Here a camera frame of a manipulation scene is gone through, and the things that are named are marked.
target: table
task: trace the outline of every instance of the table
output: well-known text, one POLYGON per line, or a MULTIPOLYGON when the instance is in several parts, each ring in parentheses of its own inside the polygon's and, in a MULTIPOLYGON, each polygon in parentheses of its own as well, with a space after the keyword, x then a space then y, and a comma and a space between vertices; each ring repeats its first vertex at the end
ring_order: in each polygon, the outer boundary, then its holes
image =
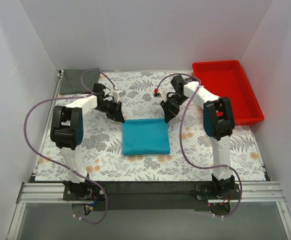
MULTIPOLYGON (((192 71, 179 71, 191 74, 192 71)), ((163 118, 161 99, 153 97, 159 81, 176 71, 123 71, 107 72, 116 89, 125 90, 122 113, 125 119, 163 118)), ((108 80, 100 76, 99 83, 112 89, 108 80)), ((173 92, 170 80, 160 86, 173 92)), ((72 100, 58 100, 66 105, 72 100)), ((83 119, 84 138, 82 160, 94 181, 210 181, 211 170, 200 170, 185 162, 179 144, 179 127, 186 102, 177 117, 169 122, 170 155, 122 155, 122 124, 106 118, 105 113, 92 110, 83 119)), ((42 153, 56 161, 63 158, 50 134, 45 133, 42 153)), ((196 165, 213 164, 212 147, 203 128, 202 110, 191 103, 185 116, 182 133, 185 153, 196 165)), ((231 166, 243 181, 265 181, 261 156, 249 126, 237 126, 230 140, 231 166)), ((38 162, 36 181, 63 181, 68 179, 65 168, 44 158, 38 162)))
MULTIPOLYGON (((73 211, 84 214, 82 206, 73 211)), ((87 218, 95 221, 102 214, 94 211, 87 218)), ((116 240, 291 239, 275 202, 243 202, 224 221, 198 215, 193 209, 109 211, 97 226, 72 215, 71 203, 27 203, 17 239, 89 239, 92 234, 97 239, 116 240)))

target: teal cloth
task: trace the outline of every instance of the teal cloth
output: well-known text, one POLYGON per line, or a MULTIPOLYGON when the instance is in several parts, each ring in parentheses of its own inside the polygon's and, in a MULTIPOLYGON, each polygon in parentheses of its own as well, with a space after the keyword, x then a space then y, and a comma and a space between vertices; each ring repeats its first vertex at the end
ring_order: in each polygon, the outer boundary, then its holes
POLYGON ((123 155, 170 154, 168 124, 163 118, 125 120, 123 155))

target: red tray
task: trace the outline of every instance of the red tray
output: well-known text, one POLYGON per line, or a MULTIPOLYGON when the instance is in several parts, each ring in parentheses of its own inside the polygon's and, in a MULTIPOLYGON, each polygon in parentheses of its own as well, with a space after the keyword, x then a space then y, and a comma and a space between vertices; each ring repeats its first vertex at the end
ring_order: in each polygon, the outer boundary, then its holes
POLYGON ((236 125, 252 125, 265 119, 239 61, 195 62, 192 68, 207 90, 230 98, 236 125))

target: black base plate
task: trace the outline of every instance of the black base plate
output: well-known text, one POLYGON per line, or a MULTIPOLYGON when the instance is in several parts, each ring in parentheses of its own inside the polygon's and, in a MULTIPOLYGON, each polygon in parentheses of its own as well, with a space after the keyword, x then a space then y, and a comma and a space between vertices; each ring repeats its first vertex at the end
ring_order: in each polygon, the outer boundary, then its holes
MULTIPOLYGON (((103 181, 98 183, 105 189, 109 210, 164 210, 164 209, 194 209, 195 211, 209 211, 208 199, 215 196, 202 196, 199 200, 196 190, 205 189, 211 185, 209 181, 169 181, 169 182, 126 182, 103 181)), ((105 199, 100 189, 91 184, 91 188, 98 195, 98 202, 94 211, 104 211, 105 199)), ((65 187, 64 201, 89 202, 92 199, 82 200, 73 193, 68 193, 65 187)), ((231 192, 232 199, 238 199, 236 189, 231 192)))

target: cable connector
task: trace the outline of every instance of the cable connector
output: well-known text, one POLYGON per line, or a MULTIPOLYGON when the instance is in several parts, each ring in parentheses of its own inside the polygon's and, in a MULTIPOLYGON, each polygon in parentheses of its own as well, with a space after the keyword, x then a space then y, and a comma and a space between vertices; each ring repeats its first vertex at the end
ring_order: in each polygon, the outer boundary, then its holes
POLYGON ((120 98, 126 95, 126 91, 124 91, 124 90, 115 90, 112 95, 113 95, 113 100, 116 103, 118 103, 120 98))
POLYGON ((158 89, 157 89, 157 88, 154 89, 153 96, 154 96, 155 98, 159 98, 159 97, 161 97, 161 94, 160 94, 160 92, 158 92, 158 89))

